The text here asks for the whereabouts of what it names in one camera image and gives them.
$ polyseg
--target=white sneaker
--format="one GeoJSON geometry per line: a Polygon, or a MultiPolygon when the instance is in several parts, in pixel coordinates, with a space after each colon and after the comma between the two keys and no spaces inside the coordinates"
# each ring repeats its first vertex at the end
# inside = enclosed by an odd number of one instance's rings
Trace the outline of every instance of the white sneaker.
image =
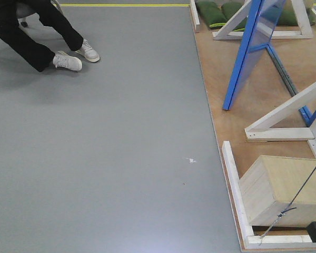
{"type": "Polygon", "coordinates": [[[90,62],[98,62],[100,56],[98,53],[89,45],[86,39],[83,39],[82,47],[76,51],[76,53],[84,56],[90,62]]]}
{"type": "Polygon", "coordinates": [[[80,71],[82,69],[82,62],[79,58],[69,56],[63,51],[58,51],[58,53],[55,54],[53,64],[56,68],[65,67],[72,71],[80,71]]]}

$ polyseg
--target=green cushion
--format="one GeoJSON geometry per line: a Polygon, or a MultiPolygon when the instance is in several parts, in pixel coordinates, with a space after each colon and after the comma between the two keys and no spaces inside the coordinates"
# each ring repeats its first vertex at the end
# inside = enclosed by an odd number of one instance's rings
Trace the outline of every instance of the green cushion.
{"type": "Polygon", "coordinates": [[[227,18],[215,2],[196,2],[196,8],[209,28],[220,28],[227,22],[227,18]]]}
{"type": "MultiPolygon", "coordinates": [[[[221,6],[221,11],[223,15],[227,18],[227,20],[230,20],[232,16],[235,15],[235,13],[238,12],[238,10],[242,7],[241,3],[237,2],[228,2],[221,6]]],[[[244,28],[247,23],[247,18],[245,18],[237,27],[234,29],[235,31],[244,31],[244,28]]]]}
{"type": "MultiPolygon", "coordinates": [[[[314,25],[315,20],[313,18],[312,11],[310,8],[307,9],[307,14],[308,14],[310,25],[314,25]]],[[[278,25],[297,26],[298,24],[297,24],[294,11],[284,9],[279,18],[278,25]]]]}

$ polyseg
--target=person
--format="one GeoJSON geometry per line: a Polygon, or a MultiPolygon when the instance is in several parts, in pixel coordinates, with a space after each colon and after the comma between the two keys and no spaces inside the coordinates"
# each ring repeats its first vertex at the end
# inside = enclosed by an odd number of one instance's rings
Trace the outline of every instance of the person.
{"type": "Polygon", "coordinates": [[[63,51],[54,53],[23,32],[19,28],[16,17],[16,2],[29,5],[39,15],[43,25],[53,27],[62,35],[70,50],[84,56],[90,62],[100,60],[98,53],[81,34],[73,29],[66,17],[50,0],[0,0],[0,39],[37,71],[42,72],[52,64],[56,68],[79,71],[82,69],[82,62],[78,57],[69,56],[63,51]]]}

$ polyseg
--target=leg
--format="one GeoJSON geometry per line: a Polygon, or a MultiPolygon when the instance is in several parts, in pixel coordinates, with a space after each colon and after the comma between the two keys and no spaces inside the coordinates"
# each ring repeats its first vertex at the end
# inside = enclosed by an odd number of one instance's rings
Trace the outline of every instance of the leg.
{"type": "Polygon", "coordinates": [[[0,6],[0,38],[15,52],[22,56],[33,68],[39,72],[49,66],[55,53],[48,47],[38,44],[25,34],[16,19],[15,0],[6,1],[0,6]]]}
{"type": "Polygon", "coordinates": [[[83,37],[71,26],[50,0],[19,0],[28,4],[40,16],[40,21],[46,26],[53,27],[60,33],[72,51],[81,48],[83,37]]]}

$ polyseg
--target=wooden crate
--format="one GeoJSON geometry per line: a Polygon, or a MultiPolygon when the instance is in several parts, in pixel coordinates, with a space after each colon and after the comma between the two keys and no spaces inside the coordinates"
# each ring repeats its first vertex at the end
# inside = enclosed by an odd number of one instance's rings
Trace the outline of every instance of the wooden crate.
{"type": "MultiPolygon", "coordinates": [[[[315,159],[261,155],[240,179],[249,225],[270,226],[316,166],[315,159]]],[[[316,221],[316,171],[277,227],[306,227],[316,221]]]]}

